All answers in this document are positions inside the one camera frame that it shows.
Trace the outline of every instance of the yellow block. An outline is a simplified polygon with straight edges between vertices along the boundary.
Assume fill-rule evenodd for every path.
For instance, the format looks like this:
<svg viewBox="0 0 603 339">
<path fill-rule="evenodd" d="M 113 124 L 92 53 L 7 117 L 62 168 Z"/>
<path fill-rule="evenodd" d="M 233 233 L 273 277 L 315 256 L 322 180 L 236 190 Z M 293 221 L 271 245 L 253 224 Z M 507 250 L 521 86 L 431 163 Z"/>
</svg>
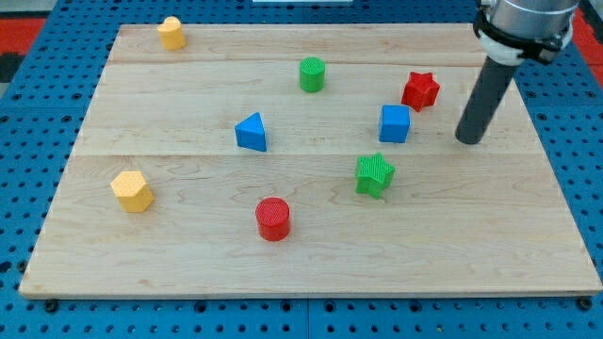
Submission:
<svg viewBox="0 0 603 339">
<path fill-rule="evenodd" d="M 142 172 L 137 170 L 121 172 L 111 182 L 111 188 L 125 212 L 144 212 L 155 200 Z"/>
<path fill-rule="evenodd" d="M 159 25 L 157 32 L 163 48 L 167 50 L 177 50 L 187 45 L 185 35 L 182 33 L 182 25 L 176 17 L 167 17 L 163 24 Z"/>
</svg>

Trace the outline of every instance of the green block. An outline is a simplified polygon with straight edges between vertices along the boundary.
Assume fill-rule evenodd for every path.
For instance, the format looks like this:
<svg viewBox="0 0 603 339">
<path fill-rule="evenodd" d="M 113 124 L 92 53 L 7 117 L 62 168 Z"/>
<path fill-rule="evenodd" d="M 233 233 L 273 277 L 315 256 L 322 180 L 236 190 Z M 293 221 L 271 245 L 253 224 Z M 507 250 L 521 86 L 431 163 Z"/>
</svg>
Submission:
<svg viewBox="0 0 603 339">
<path fill-rule="evenodd" d="M 314 93 L 324 88 L 324 61 L 317 57 L 307 57 L 300 63 L 300 87 Z"/>
<path fill-rule="evenodd" d="M 360 156 L 356 164 L 356 193 L 368 194 L 375 199 L 392 184 L 396 168 L 385 161 L 381 153 Z"/>
</svg>

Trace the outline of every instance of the blue table surface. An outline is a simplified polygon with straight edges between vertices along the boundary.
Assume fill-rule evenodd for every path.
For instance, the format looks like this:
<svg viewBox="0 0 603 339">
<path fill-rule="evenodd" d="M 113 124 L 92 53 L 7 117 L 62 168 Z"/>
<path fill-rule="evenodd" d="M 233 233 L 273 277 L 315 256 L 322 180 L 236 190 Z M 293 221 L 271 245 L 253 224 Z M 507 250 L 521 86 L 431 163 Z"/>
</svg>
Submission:
<svg viewBox="0 0 603 339">
<path fill-rule="evenodd" d="M 59 0 L 0 100 L 0 337 L 603 337 L 600 296 L 55 304 L 17 292 L 120 24 L 158 24 L 168 15 L 187 24 L 469 23 L 474 4 L 355 0 L 343 8 L 253 8 L 251 0 Z M 525 62 L 515 81 L 600 273 L 601 87 L 574 45 L 550 66 Z"/>
</svg>

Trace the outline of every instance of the red cylinder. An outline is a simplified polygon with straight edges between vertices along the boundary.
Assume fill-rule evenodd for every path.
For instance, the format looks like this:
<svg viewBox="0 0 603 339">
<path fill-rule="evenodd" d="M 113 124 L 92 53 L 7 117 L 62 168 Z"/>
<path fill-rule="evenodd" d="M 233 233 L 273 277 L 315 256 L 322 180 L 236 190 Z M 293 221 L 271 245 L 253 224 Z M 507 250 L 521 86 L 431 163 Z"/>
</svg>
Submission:
<svg viewBox="0 0 603 339">
<path fill-rule="evenodd" d="M 268 241 L 284 239 L 291 230 L 289 205 L 281 198 L 265 198 L 255 208 L 257 229 Z"/>
</svg>

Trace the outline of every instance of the wood grain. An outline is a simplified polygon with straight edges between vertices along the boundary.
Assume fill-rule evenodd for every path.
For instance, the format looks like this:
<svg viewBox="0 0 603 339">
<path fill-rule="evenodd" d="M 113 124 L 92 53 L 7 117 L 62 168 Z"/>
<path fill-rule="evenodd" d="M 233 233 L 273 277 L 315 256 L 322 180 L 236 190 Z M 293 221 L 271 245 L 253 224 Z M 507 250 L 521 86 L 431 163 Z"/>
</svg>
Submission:
<svg viewBox="0 0 603 339">
<path fill-rule="evenodd" d="M 589 295 L 601 282 L 512 85 L 482 144 L 453 131 L 483 52 L 465 24 L 123 26 L 21 283 L 33 299 L 403 298 Z M 297 64 L 327 61 L 325 90 Z M 436 106 L 406 144 L 377 141 L 381 105 L 409 71 L 434 72 Z M 269 151 L 236 147 L 260 111 Z M 397 172 L 354 193 L 359 155 Z M 108 183 L 142 170 L 155 202 L 126 214 Z M 292 208 L 259 237 L 267 196 Z"/>
</svg>

